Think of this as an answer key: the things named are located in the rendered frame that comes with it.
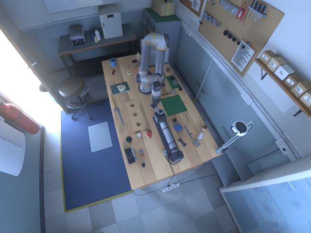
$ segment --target wall shelf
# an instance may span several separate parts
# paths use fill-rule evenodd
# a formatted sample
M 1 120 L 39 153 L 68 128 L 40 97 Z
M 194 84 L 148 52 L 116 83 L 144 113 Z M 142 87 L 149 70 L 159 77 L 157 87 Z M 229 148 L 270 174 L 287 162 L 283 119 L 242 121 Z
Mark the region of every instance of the wall shelf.
M 311 111 L 308 109 L 304 103 L 297 98 L 293 92 L 291 92 L 290 88 L 283 83 L 281 79 L 278 78 L 260 59 L 255 59 L 255 62 L 285 91 L 285 93 L 295 102 L 295 104 L 306 114 L 308 118 L 311 117 Z

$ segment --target red fire extinguisher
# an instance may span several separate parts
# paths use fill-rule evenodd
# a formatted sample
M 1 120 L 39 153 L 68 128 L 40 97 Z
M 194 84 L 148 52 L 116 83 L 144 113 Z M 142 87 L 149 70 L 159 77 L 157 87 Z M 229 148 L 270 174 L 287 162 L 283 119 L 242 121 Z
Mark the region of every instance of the red fire extinguisher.
M 3 102 L 0 102 L 0 111 L 6 119 L 17 124 L 28 133 L 36 134 L 39 132 L 40 126 L 15 105 L 9 103 L 4 104 Z

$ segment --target small cardboard box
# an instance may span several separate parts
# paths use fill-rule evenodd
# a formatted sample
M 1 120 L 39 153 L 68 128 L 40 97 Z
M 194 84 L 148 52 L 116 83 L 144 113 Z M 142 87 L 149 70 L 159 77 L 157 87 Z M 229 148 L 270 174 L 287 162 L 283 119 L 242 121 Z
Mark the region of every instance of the small cardboard box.
M 152 9 L 160 16 L 171 16 L 175 12 L 175 2 L 172 0 L 153 0 Z
M 273 57 L 277 57 L 277 55 L 274 52 L 272 52 L 271 50 L 267 50 L 267 51 L 264 51 L 260 55 L 259 60 L 264 62 L 265 65 L 267 65 L 270 62 L 271 58 L 273 58 Z
M 287 62 L 283 58 L 273 57 L 271 58 L 267 66 L 272 72 L 275 72 L 277 68 L 279 68 L 279 66 L 285 65 L 285 64 L 287 64 Z
M 311 90 L 311 83 L 309 82 L 309 80 L 305 80 L 302 82 L 299 82 L 296 86 L 293 87 L 293 89 L 291 90 L 294 95 L 299 98 L 301 97 L 303 94 L 305 94 L 307 91 Z
M 279 79 L 284 81 L 284 79 L 286 79 L 287 76 L 289 76 L 290 74 L 294 74 L 295 71 L 292 68 L 290 68 L 288 64 L 285 64 L 279 66 L 279 68 L 277 68 L 277 70 L 274 73 L 278 76 Z
M 137 55 L 136 55 L 136 59 L 131 61 L 132 67 L 138 67 L 140 65 L 140 59 L 141 59 L 141 55 L 138 52 Z
M 307 91 L 299 99 L 309 108 L 311 106 L 311 91 Z
M 290 74 L 283 82 L 290 88 L 292 89 L 297 83 L 302 82 L 303 80 L 294 74 Z

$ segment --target blue sticky note pad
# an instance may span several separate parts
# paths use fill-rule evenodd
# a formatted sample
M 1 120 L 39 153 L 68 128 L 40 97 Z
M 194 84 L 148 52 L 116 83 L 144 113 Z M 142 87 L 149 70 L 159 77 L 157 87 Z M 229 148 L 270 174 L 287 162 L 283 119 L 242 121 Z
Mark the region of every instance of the blue sticky note pad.
M 183 129 L 183 127 L 178 123 L 177 125 L 175 125 L 175 126 L 173 126 L 174 127 L 174 129 L 177 131 L 177 132 L 179 132 L 179 131 L 181 131 L 182 129 Z

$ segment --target stool seat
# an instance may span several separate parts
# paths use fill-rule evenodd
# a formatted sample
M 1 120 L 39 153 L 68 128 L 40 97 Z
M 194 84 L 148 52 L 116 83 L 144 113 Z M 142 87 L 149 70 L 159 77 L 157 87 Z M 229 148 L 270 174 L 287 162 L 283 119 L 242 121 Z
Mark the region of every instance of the stool seat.
M 85 85 L 83 78 L 70 76 L 60 83 L 58 91 L 63 97 L 72 97 L 78 95 Z

